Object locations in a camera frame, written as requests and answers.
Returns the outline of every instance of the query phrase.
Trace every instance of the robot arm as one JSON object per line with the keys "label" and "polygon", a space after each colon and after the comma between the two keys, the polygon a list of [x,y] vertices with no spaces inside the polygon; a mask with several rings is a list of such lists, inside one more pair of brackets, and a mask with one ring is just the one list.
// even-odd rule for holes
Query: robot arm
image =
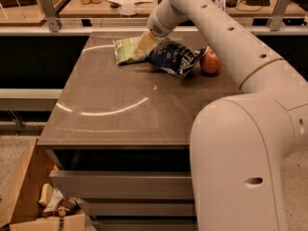
{"label": "robot arm", "polygon": [[200,231],[286,231],[280,163],[307,143],[308,85],[213,0],[163,0],[148,28],[165,37],[190,19],[245,94],[205,107],[191,134]]}

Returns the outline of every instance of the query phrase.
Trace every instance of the floor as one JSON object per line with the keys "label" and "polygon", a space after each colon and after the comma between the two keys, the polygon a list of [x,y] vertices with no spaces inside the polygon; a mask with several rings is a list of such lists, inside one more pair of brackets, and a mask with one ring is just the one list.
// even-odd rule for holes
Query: floor
{"label": "floor", "polygon": [[[5,197],[19,156],[38,137],[44,123],[27,123],[19,135],[11,122],[0,122],[0,198]],[[308,146],[282,163],[282,182],[290,231],[308,230]]]}

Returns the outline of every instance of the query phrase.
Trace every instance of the apple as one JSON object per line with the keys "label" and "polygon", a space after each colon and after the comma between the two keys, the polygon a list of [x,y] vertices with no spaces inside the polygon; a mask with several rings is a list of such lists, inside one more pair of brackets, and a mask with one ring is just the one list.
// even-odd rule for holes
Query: apple
{"label": "apple", "polygon": [[218,55],[209,48],[208,52],[200,59],[201,70],[205,73],[216,73],[222,67],[222,62]]}

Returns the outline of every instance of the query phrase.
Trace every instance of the table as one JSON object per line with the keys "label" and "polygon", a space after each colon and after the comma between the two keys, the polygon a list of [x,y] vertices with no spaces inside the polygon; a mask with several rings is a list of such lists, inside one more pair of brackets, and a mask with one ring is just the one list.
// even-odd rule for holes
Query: table
{"label": "table", "polygon": [[[183,30],[170,37],[191,50],[206,45],[196,29]],[[118,66],[113,39],[143,31],[90,35],[38,148],[62,169],[51,179],[64,195],[78,196],[87,215],[188,231],[196,226],[189,150],[194,118],[209,102],[239,90],[224,69],[203,75],[196,65],[180,79],[148,63]]]}
{"label": "table", "polygon": [[[60,12],[61,18],[96,18],[96,17],[121,17],[117,8],[111,8],[111,3],[103,0],[99,4],[83,5],[80,0],[71,0]],[[130,17],[148,17],[157,6],[157,0],[152,3],[138,4],[139,12]]]}
{"label": "table", "polygon": [[[276,0],[270,0],[270,6],[262,7],[260,10],[259,6],[253,7],[240,3],[238,5],[238,9],[240,9],[241,11],[235,8],[227,8],[226,12],[233,17],[270,17],[273,12],[275,3]],[[153,3],[139,4],[138,8],[140,8],[140,12],[137,13],[136,15],[132,15],[131,17],[135,18],[148,17],[156,6],[157,6],[157,0],[154,0]],[[291,1],[289,7],[286,10],[285,15],[304,17],[306,15],[306,11]],[[100,4],[88,4],[88,5],[81,4],[80,0],[71,0],[60,12],[60,17],[104,18],[104,17],[120,17],[120,14],[117,11],[117,9],[110,8],[110,3],[105,0]]]}
{"label": "table", "polygon": [[[270,6],[263,7],[248,6],[240,2],[237,6],[238,10],[235,8],[226,8],[226,13],[228,13],[232,17],[270,17],[274,10],[276,0],[269,1]],[[285,16],[304,17],[305,15],[305,10],[303,10],[299,5],[290,1],[290,4],[285,12]]]}
{"label": "table", "polygon": [[45,23],[45,15],[38,5],[4,8],[0,11],[0,26],[41,26]]}

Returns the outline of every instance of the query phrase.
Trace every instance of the open cardboard box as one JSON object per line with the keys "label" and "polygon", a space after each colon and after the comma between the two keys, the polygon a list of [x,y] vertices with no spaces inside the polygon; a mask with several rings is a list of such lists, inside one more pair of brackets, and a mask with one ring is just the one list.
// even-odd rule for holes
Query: open cardboard box
{"label": "open cardboard box", "polygon": [[[39,206],[40,191],[45,183],[51,183],[49,173],[53,163],[43,150],[38,150],[33,140],[22,153],[7,196],[0,205],[1,227],[12,231],[58,231],[60,218],[39,218],[43,208]],[[64,231],[85,231],[86,216],[82,210],[64,218]]]}

